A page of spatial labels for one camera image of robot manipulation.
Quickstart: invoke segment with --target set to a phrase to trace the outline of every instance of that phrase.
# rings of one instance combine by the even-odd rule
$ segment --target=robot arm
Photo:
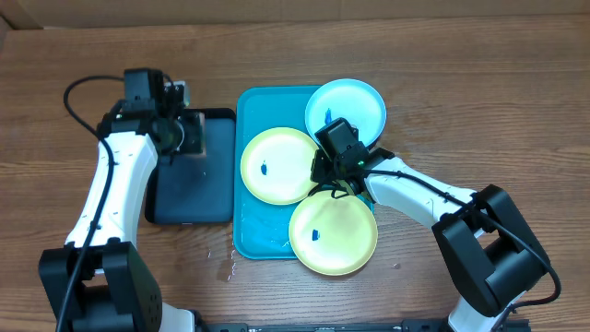
[[[345,119],[315,135],[322,149],[316,151],[312,179],[319,187],[332,184],[349,195],[365,196],[432,229],[462,295],[449,316],[452,330],[492,330],[509,305],[548,272],[547,254],[501,188],[491,184],[475,192],[453,187],[412,170],[382,148],[370,152]],[[497,229],[511,235],[499,231],[493,244],[481,248],[479,235]]]
[[[159,156],[202,153],[200,114],[185,110],[188,91],[183,82],[164,85],[159,70],[124,73],[125,100],[106,113],[98,132],[112,150],[112,185],[96,231],[73,274],[80,248],[89,235],[109,168],[106,148],[99,143],[99,162],[88,199],[64,248],[45,250],[39,274],[60,332],[153,331],[193,332],[199,318],[161,300],[158,283],[136,250],[139,213],[150,174]],[[107,286],[87,287],[83,280],[103,273]],[[65,295],[72,291],[63,308]]]
[[[111,134],[106,138],[115,158],[112,185],[100,216],[99,226],[90,246],[105,245],[111,238],[131,242],[137,248],[137,226],[149,175],[156,167],[158,152],[149,135],[133,131]],[[99,204],[109,167],[104,146],[99,143],[99,162],[86,205],[76,227],[70,232],[65,244],[82,246],[94,211]]]
[[[414,171],[398,157],[383,160],[372,170],[403,172],[416,176],[464,203],[471,202],[471,195],[475,194],[474,190],[444,184]],[[365,185],[376,203],[394,208],[428,228],[437,223],[445,213],[454,213],[460,208],[457,204],[406,178],[371,174],[365,179]]]

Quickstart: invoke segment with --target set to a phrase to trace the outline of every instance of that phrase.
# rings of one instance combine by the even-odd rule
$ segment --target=teal tray
[[[289,127],[309,135],[305,127],[305,107],[319,88],[252,88],[238,100],[233,242],[238,252],[247,258],[297,258],[289,242],[289,221],[299,203],[275,206],[254,197],[242,181],[240,160],[246,145],[267,129]],[[372,204],[365,203],[373,211]]]

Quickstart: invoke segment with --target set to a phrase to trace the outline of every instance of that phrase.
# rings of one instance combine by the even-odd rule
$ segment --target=wooden table
[[[505,188],[545,246],[563,294],[514,317],[531,319],[536,331],[590,325],[589,17],[11,31],[0,57],[2,330],[54,329],[37,263],[75,225],[97,156],[95,140],[65,112],[66,85],[138,66],[188,81],[198,107],[235,108],[254,86],[369,82],[388,107],[383,147],[449,184]],[[71,101],[96,124],[122,96],[120,83],[97,82]],[[139,252],[165,301],[198,309],[209,322],[448,315],[458,293],[431,231],[387,207],[377,207],[375,217],[373,258],[339,279],[295,260],[241,257],[231,224],[142,220]],[[525,297],[552,288],[544,277]]]

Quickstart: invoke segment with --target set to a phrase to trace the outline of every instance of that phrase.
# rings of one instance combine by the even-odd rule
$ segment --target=plate
[[[357,79],[343,78],[315,91],[305,109],[305,126],[320,144],[315,133],[339,117],[359,129],[359,140],[368,147],[383,132],[387,109],[375,88]]]
[[[256,198],[274,205],[301,201],[316,185],[311,180],[318,149],[303,132],[286,127],[268,129],[246,146],[240,173]]]
[[[295,255],[315,272],[341,276],[364,266],[377,245],[377,223],[355,196],[339,199],[331,191],[305,198],[289,224]]]

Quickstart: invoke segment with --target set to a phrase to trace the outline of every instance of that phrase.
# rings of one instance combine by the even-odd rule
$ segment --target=blue ink mark
[[[327,125],[332,122],[332,110],[328,109],[325,111],[324,123]]]

